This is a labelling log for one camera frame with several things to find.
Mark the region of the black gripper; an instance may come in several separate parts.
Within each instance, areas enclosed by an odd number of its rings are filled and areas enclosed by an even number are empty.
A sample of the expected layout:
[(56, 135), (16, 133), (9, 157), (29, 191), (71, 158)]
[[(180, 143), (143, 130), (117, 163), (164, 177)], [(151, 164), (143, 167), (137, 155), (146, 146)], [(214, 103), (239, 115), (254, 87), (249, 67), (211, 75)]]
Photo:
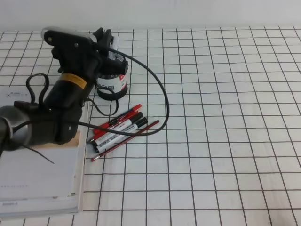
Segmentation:
[(52, 35), (52, 54), (59, 61), (61, 73), (72, 73), (94, 83), (98, 79), (102, 58), (110, 49), (111, 29), (102, 27), (93, 36), (95, 42), (75, 35)]

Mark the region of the gray black robot arm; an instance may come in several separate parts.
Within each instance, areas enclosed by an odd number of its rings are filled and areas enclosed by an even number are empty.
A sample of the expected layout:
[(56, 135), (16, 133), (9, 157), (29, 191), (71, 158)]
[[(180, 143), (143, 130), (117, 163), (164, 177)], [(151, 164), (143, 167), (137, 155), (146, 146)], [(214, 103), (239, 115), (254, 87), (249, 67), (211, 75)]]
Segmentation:
[(30, 101), (17, 100), (0, 109), (0, 149), (14, 151), (47, 143), (62, 145), (78, 130), (83, 106), (92, 89), (103, 99), (118, 101), (127, 87), (115, 89), (114, 79), (125, 75), (128, 63), (117, 52), (111, 30), (99, 28), (92, 34), (60, 27), (46, 27), (42, 39), (52, 46), (59, 62), (60, 77), (50, 85), (49, 77), (39, 96), (26, 81)]

